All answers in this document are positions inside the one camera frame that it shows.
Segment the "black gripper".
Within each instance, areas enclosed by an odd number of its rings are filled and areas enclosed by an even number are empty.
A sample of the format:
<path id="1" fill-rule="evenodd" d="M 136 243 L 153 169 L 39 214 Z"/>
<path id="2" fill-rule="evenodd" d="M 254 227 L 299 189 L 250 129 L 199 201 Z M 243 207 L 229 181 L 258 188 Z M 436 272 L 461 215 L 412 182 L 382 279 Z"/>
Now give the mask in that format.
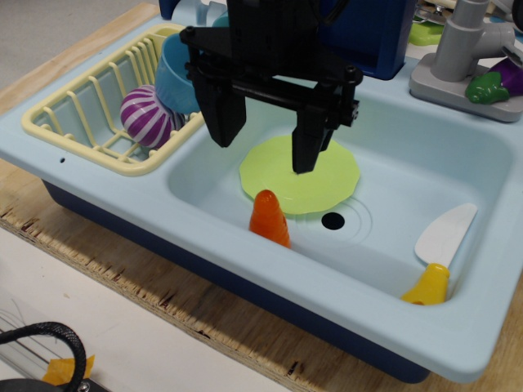
<path id="1" fill-rule="evenodd" d="M 188 27 L 180 34 L 195 97 L 213 141 L 229 147 L 246 123 L 246 98 L 297 112 L 292 165 L 314 171 L 333 134 L 349 126 L 362 72 L 319 39 L 317 1 L 229 1 L 228 28 Z"/>

